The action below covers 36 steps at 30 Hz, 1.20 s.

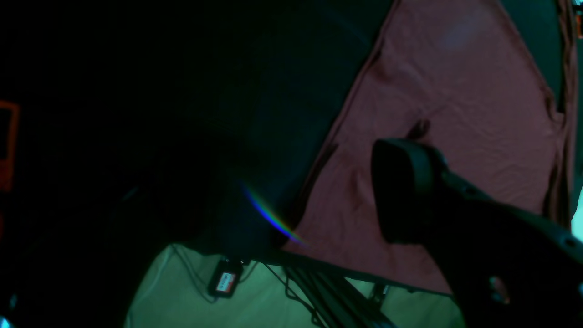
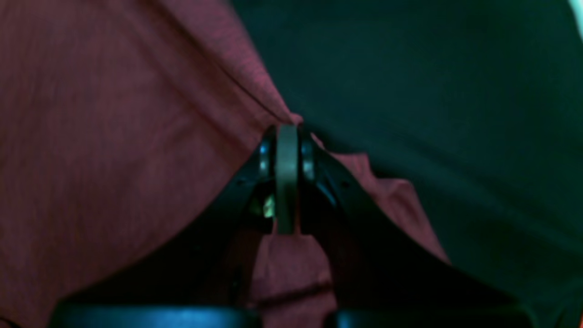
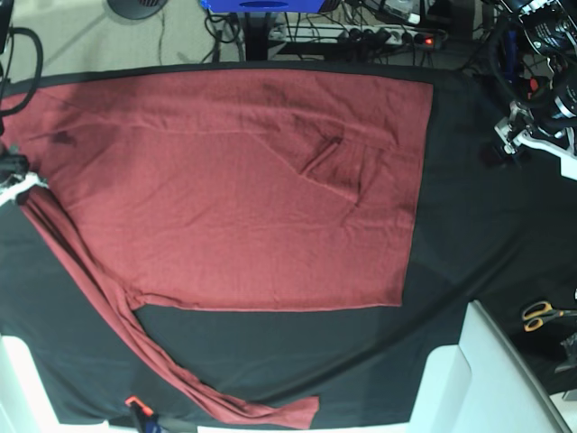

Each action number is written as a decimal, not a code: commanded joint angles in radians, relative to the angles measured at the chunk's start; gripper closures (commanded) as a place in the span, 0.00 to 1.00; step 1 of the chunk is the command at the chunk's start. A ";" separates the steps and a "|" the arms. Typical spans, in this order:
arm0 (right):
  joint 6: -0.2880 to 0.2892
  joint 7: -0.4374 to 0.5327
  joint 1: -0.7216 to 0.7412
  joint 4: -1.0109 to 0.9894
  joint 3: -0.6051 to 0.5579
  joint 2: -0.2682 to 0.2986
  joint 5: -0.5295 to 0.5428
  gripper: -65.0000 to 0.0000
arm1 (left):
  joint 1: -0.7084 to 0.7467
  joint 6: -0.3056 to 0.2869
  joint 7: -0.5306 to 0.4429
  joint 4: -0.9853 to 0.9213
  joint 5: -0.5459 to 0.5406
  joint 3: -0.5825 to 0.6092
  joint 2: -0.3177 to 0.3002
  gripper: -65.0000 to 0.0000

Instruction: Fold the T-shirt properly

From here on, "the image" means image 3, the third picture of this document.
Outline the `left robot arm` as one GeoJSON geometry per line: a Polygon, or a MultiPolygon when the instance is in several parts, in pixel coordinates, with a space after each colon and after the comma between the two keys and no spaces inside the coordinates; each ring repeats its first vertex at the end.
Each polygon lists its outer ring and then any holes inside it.
{"type": "Polygon", "coordinates": [[[576,177],[576,3],[489,1],[495,14],[485,46],[489,70],[510,97],[494,127],[498,154],[519,161],[528,150],[559,161],[576,177]]]}

